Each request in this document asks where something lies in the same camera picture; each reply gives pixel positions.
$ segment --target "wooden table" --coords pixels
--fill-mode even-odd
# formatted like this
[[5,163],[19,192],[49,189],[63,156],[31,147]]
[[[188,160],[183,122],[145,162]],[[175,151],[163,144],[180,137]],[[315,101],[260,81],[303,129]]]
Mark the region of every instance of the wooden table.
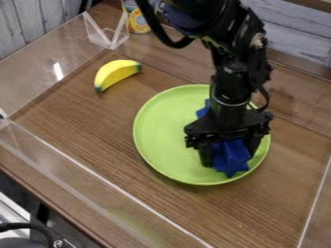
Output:
[[[92,15],[99,25],[107,26],[117,12],[103,3]],[[93,78],[99,67],[125,58],[144,63],[143,72],[96,94]],[[83,194],[72,195],[0,149],[3,171],[101,246],[147,247],[155,243],[152,239],[140,242],[144,238],[139,234],[123,232],[116,220],[104,218],[104,212],[123,196],[108,190],[100,176],[211,246],[296,247],[331,155],[331,84],[279,63],[272,66],[270,110],[276,117],[271,122],[271,149],[259,169],[239,181],[215,187],[187,186],[155,172],[137,152],[132,125],[145,101],[171,87],[207,82],[212,75],[210,54],[199,42],[187,49],[172,50],[152,35],[132,36],[116,51],[101,52],[12,117],[99,174],[91,179],[68,160],[51,162],[45,148],[35,144],[40,151],[36,160]],[[179,237],[156,225],[155,216],[136,211],[129,202],[116,207],[117,216],[129,211],[145,220],[145,225],[140,223],[145,230],[140,227],[139,231],[157,230],[166,237],[159,242],[163,247],[179,247],[180,241],[172,241]],[[194,247],[190,238],[182,244]]]

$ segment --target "toy banana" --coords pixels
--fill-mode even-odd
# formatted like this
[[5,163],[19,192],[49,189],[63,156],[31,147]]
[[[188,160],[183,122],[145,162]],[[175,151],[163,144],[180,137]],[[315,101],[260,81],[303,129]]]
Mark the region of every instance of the toy banana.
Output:
[[95,79],[95,89],[101,93],[113,83],[141,71],[141,63],[115,60],[101,66]]

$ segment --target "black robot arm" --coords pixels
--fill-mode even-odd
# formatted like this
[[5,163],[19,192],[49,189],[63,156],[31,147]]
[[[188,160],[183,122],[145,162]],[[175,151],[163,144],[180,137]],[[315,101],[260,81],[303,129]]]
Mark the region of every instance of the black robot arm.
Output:
[[[211,49],[215,71],[211,78],[210,109],[186,128],[186,146],[199,150],[203,165],[211,167],[211,146],[227,140],[244,140],[254,156],[262,138],[270,133],[272,114],[266,112],[270,95],[268,40],[264,25],[239,0],[164,0],[156,3],[184,37],[174,42],[147,0],[136,0],[159,39],[170,47],[184,47],[200,39]],[[252,93],[267,99],[262,108],[251,105]]]

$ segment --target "cable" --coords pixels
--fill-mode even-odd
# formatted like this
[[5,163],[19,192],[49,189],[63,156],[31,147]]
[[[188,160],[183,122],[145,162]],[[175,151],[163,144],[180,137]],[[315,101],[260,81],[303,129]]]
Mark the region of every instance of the cable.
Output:
[[184,36],[178,42],[174,42],[167,34],[167,32],[164,31],[160,22],[153,14],[153,10],[152,7],[148,4],[147,0],[136,0],[137,5],[141,9],[145,21],[149,25],[149,28],[153,32],[153,34],[156,35],[156,37],[159,38],[159,40],[164,43],[164,45],[167,45],[168,47],[172,48],[183,48],[187,45],[190,45],[190,43],[194,41],[194,38]]
[[0,233],[7,232],[9,230],[17,230],[17,229],[32,229],[32,230],[37,230],[47,237],[48,247],[49,248],[53,248],[55,241],[53,241],[52,235],[39,225],[29,224],[29,223],[1,223],[0,224]]

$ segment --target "blue object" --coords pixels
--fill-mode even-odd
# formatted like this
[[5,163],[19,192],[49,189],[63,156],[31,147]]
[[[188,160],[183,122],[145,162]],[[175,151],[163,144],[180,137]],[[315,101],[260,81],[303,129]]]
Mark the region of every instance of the blue object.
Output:
[[[196,112],[198,118],[202,118],[211,107],[210,100],[206,100],[206,107]],[[212,144],[214,168],[232,178],[240,171],[248,171],[248,161],[251,159],[250,151],[244,145],[243,139],[235,139]]]

